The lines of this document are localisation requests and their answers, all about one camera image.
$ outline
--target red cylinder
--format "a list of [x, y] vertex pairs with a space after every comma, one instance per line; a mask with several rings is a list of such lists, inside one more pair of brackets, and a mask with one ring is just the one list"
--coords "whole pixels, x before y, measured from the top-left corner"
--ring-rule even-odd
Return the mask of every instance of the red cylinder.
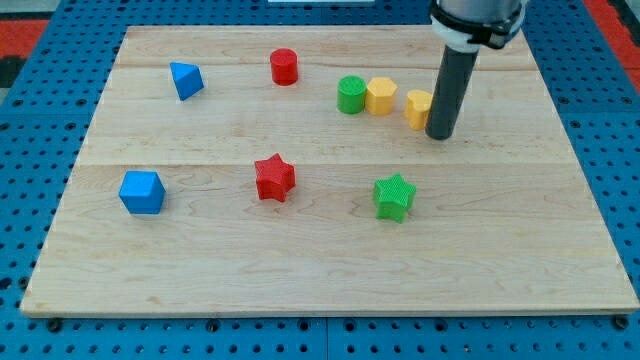
[[271, 77], [273, 82], [288, 86], [298, 81], [298, 55], [291, 49], [278, 49], [271, 53]]

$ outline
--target red star block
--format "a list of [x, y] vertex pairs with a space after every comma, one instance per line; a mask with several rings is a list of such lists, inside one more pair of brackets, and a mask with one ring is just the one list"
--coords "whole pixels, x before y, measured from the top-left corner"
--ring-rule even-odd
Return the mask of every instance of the red star block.
[[275, 154], [267, 160], [256, 161], [255, 166], [258, 197], [284, 202], [287, 192], [296, 186], [293, 165], [282, 161], [280, 154]]

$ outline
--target black cylinder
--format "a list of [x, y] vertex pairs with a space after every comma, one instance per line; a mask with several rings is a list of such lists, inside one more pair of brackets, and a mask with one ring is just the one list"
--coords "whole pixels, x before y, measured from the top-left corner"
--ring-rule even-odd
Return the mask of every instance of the black cylinder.
[[425, 129], [429, 137], [451, 137], [477, 56], [477, 52], [461, 53], [445, 46]]

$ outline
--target green cylinder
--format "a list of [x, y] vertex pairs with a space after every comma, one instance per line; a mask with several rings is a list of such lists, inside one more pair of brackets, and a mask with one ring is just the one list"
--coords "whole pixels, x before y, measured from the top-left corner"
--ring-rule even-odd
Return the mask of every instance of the green cylinder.
[[346, 76], [338, 83], [338, 110], [357, 114], [364, 109], [367, 84], [358, 76]]

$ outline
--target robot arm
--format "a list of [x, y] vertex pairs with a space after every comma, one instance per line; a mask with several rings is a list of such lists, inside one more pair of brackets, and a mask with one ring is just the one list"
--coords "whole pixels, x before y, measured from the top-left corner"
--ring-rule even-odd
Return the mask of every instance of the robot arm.
[[520, 30], [529, 0], [433, 0], [433, 30], [446, 43], [427, 135], [451, 136], [481, 46], [502, 49]]

